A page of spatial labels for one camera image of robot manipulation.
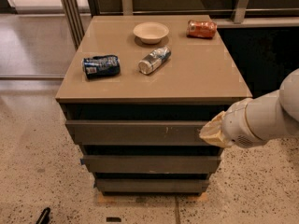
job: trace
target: crushed can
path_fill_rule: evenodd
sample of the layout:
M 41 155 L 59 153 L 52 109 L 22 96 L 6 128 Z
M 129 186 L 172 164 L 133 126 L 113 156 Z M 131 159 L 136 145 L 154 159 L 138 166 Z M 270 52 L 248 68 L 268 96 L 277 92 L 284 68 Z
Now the crushed can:
M 119 58 L 115 55 L 84 58 L 82 69 L 87 79 L 116 76 L 121 71 Z
M 168 46 L 157 48 L 149 55 L 143 58 L 138 66 L 139 70 L 144 75 L 149 75 L 155 71 L 161 64 L 165 63 L 171 55 L 171 50 Z
M 200 38 L 213 38 L 217 32 L 217 24 L 212 21 L 188 21 L 186 34 Z

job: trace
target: white can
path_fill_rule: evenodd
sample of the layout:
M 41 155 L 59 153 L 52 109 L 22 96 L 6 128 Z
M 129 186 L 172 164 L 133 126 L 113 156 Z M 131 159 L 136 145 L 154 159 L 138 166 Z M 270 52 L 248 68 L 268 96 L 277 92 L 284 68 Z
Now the white can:
M 170 57 L 171 50 L 168 46 L 164 46 L 153 50 L 149 55 L 143 58 L 138 66 L 139 70 L 144 75 L 149 75 L 155 71 L 161 64 L 166 62 Z

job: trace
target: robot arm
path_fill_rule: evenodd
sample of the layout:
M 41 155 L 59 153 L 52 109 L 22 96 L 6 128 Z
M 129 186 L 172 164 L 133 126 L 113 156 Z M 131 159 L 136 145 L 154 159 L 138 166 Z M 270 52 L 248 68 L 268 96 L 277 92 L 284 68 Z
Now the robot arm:
M 201 130 L 200 137 L 220 147 L 256 147 L 270 139 L 299 137 L 299 69 L 278 91 L 231 105 Z

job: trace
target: white bowl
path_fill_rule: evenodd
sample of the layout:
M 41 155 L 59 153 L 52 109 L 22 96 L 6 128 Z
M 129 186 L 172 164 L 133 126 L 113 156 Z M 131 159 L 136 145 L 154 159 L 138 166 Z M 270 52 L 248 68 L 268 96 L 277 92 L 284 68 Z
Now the white bowl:
M 144 22 L 138 24 L 133 33 L 139 37 L 143 43 L 157 44 L 162 38 L 166 37 L 169 33 L 168 28 L 158 22 Z

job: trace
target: floor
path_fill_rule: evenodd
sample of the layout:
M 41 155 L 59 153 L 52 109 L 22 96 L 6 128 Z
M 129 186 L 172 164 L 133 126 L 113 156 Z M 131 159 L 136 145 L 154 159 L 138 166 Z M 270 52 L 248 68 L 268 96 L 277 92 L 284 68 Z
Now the floor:
M 87 27 L 90 17 L 84 16 Z M 64 17 L 0 15 L 0 74 L 64 74 Z M 298 223 L 299 140 L 232 147 L 207 192 L 103 196 L 80 164 L 54 97 L 60 81 L 0 80 L 0 223 Z

